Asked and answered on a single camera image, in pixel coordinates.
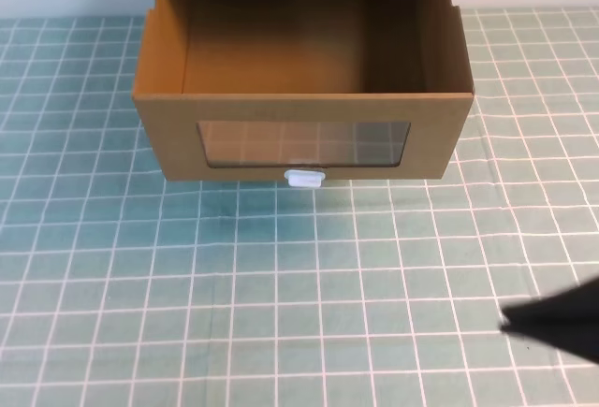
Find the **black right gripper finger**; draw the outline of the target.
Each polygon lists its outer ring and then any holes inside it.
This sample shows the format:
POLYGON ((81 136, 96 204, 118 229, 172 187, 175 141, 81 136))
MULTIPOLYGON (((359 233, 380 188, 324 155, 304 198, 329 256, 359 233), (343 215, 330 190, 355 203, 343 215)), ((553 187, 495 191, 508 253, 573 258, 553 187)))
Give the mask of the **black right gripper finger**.
POLYGON ((503 333, 527 337, 592 363, 598 361, 598 280, 501 308, 503 333))

